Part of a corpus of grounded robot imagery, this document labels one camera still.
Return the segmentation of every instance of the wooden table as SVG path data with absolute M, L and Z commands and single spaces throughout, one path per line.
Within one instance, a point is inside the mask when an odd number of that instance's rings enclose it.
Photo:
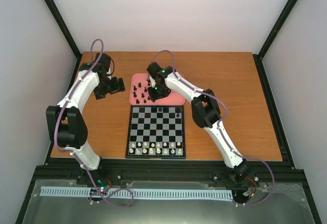
M 88 128 L 88 141 L 102 158 L 125 158 L 130 104 L 131 77 L 145 73 L 155 52 L 107 52 L 115 61 L 114 76 L 122 77 L 126 91 L 96 100 L 91 94 L 83 111 Z M 233 143 L 244 156 L 267 161 L 281 161 L 260 80 L 252 53 L 241 52 L 175 52 L 176 70 L 192 84 L 215 92 L 227 106 L 224 121 Z M 169 54 L 156 60 L 161 67 L 172 65 Z M 83 54 L 81 63 L 90 62 L 90 52 Z M 188 160 L 222 160 L 210 136 L 197 127 L 191 106 L 184 105 L 186 158 Z M 59 154 L 55 149 L 51 156 Z

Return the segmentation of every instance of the purple cable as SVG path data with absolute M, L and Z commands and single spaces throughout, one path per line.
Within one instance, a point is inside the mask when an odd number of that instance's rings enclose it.
M 88 71 L 82 76 L 82 80 L 84 80 L 84 78 L 93 70 L 93 68 L 95 67 L 95 65 L 99 62 L 99 60 L 100 60 L 100 58 L 101 58 L 101 56 L 102 56 L 102 53 L 103 53 L 103 41 L 101 40 L 101 39 L 95 39 L 93 42 L 92 42 L 92 45 L 91 45 L 91 50 L 90 50 L 90 54 L 91 54 L 91 59 L 92 59 L 92 62 L 93 62 L 93 46 L 94 46 L 94 44 L 97 42 L 97 41 L 99 41 L 100 43 L 101 43 L 101 51 L 100 51 L 100 54 L 99 54 L 99 56 L 98 56 L 98 58 L 96 59 L 96 61 L 94 62 L 94 64 L 91 66 L 91 68 L 90 69 L 88 69 Z M 77 87 L 80 85 L 80 83 L 82 82 L 82 80 L 79 80 L 76 84 L 75 84 L 75 86 L 72 88 L 72 91 L 69 93 L 69 95 L 68 95 L 68 99 L 71 99 L 72 98 L 72 96 L 73 96 L 73 94 L 74 94 L 74 92 L 75 92 L 75 90 L 77 89 Z M 102 200 L 103 201 L 105 201 L 107 204 L 109 204 L 109 205 L 111 205 L 111 206 L 113 206 L 113 207 L 115 207 L 115 208 L 119 208 L 119 209 L 122 209 L 122 208 L 126 208 L 126 207 L 128 207 L 128 206 L 130 206 L 132 203 L 133 203 L 133 201 L 134 201 L 134 194 L 133 194 L 133 192 L 131 191 L 131 190 L 129 190 L 129 189 L 127 189 L 127 188 L 121 188 L 121 189 L 118 189 L 118 190 L 116 190 L 116 191 L 114 191 L 111 195 L 109 195 L 109 196 L 107 196 L 107 197 L 111 197 L 113 194 L 115 194 L 116 192 L 119 192 L 119 191 L 123 191 L 123 190 L 125 190 L 125 191 L 128 191 L 128 192 L 130 192 L 130 194 L 131 194 L 131 197 L 132 197 L 132 199 L 131 199 L 131 201 L 129 202 L 129 204 L 128 205 L 125 205 L 125 206 L 116 206 L 116 205 L 113 205 L 112 203 L 110 203 L 102 194 L 101 194 L 101 192 L 98 190 L 98 188 L 97 188 L 97 185 L 96 185 L 96 183 L 94 182 L 94 180 L 93 180 L 93 177 L 92 177 L 92 175 L 91 175 L 91 173 L 90 173 L 90 171 L 88 170 L 88 168 L 86 167 L 86 166 L 84 166 L 84 164 L 83 164 L 83 162 L 78 158 L 78 156 L 74 153 L 74 151 L 72 151 L 72 150 L 60 150 L 60 148 L 59 148 L 59 146 L 58 146 L 58 129 L 59 129 L 59 125 L 60 125 L 60 121 L 61 121 L 61 118 L 62 118 L 62 115 L 63 115 L 63 113 L 64 113 L 64 110 L 66 109 L 66 107 L 67 107 L 67 105 L 68 105 L 68 101 L 66 101 L 65 103 L 64 103 L 64 105 L 62 106 L 62 108 L 61 108 L 61 111 L 60 111 L 60 113 L 59 113 L 59 115 L 58 115 L 58 119 L 57 119 L 57 122 L 56 122 L 56 126 L 55 126 L 55 131 L 54 131 L 54 145 L 55 145 L 55 147 L 56 147 L 56 149 L 59 151 L 59 152 L 61 152 L 61 153 L 63 153 L 63 152 L 70 152 L 70 153 L 72 153 L 72 155 L 74 156 L 74 158 L 76 159 L 76 161 L 80 164 L 80 165 L 83 165 L 83 167 L 84 167 L 84 169 L 86 170 L 86 172 L 87 172 L 87 174 L 88 174 L 88 177 L 90 178 L 90 180 L 91 180 L 91 182 L 92 182 L 92 184 L 93 184 L 93 186 L 94 186 L 94 188 L 96 189 L 96 191 L 97 191 L 97 193 L 99 194 L 99 196 L 102 198 Z
M 153 57 L 151 63 L 154 62 L 154 60 L 158 57 L 159 54 L 164 53 L 164 52 L 167 52 L 167 53 L 169 53 L 169 54 L 172 56 L 172 59 L 173 59 L 173 74 L 174 74 L 174 76 L 178 79 L 178 76 L 177 76 L 177 74 L 175 73 L 175 62 L 176 62 L 176 61 L 175 61 L 175 56 L 174 56 L 174 54 L 173 54 L 172 52 L 170 52 L 169 50 L 161 50 L 160 52 L 158 52 L 158 53 Z M 194 89 L 194 88 L 195 88 L 195 87 L 192 87 L 191 85 L 189 85 L 188 83 L 184 82 L 182 79 L 180 79 L 179 81 L 180 81 L 181 83 L 183 83 L 186 87 L 190 88 L 190 89 Z M 213 96 L 213 95 L 207 94 L 207 93 L 205 93 L 205 92 L 203 92 L 203 91 L 195 90 L 195 92 L 200 93 L 200 94 L 203 94 L 203 95 L 205 95 L 205 96 L 209 96 L 209 97 L 211 97 L 211 98 L 217 100 L 217 101 L 218 101 L 218 102 L 219 102 L 219 103 L 224 107 L 224 109 L 225 109 L 225 115 L 224 115 L 222 118 L 219 119 L 218 124 L 219 124 L 221 121 L 223 121 L 223 120 L 227 117 L 227 115 L 228 115 L 228 109 L 227 109 L 226 105 L 225 105 L 225 104 L 224 104 L 220 99 L 218 99 L 217 97 L 215 97 L 215 96 Z M 226 145 L 227 145 L 228 148 L 232 151 L 233 148 L 232 148 L 232 146 L 229 144 L 229 142 L 227 141 L 227 139 L 225 138 L 224 134 L 223 134 L 222 131 L 221 131 L 221 128 L 218 127 L 218 129 L 219 129 L 219 132 L 220 132 L 222 138 L 224 139 Z M 232 152 L 233 152 L 236 156 L 239 156 L 239 157 L 242 158 L 242 159 L 253 160 L 253 161 L 260 161 L 260 162 L 262 162 L 262 163 L 267 167 L 267 169 L 269 170 L 269 172 L 270 172 L 270 174 L 271 174 L 271 179 L 272 179 L 272 188 L 271 188 L 271 191 L 269 192 L 269 194 L 268 194 L 265 198 L 261 199 L 260 201 L 254 203 L 254 204 L 245 204 L 245 206 L 254 206 L 254 205 L 258 205 L 258 204 L 260 204 L 260 203 L 266 201 L 266 200 L 267 200 L 267 199 L 272 195 L 272 193 L 273 193 L 273 191 L 274 191 L 274 188 L 275 188 L 275 177 L 274 177 L 274 175 L 273 175 L 273 173 L 272 173 L 272 170 L 271 170 L 271 168 L 269 167 L 269 165 L 268 165 L 265 161 L 263 161 L 263 160 L 261 160 L 261 159 L 251 158 L 251 157 L 247 157 L 247 156 L 242 156 L 242 155 L 238 154 L 238 153 L 235 152 L 235 151 L 232 151 Z

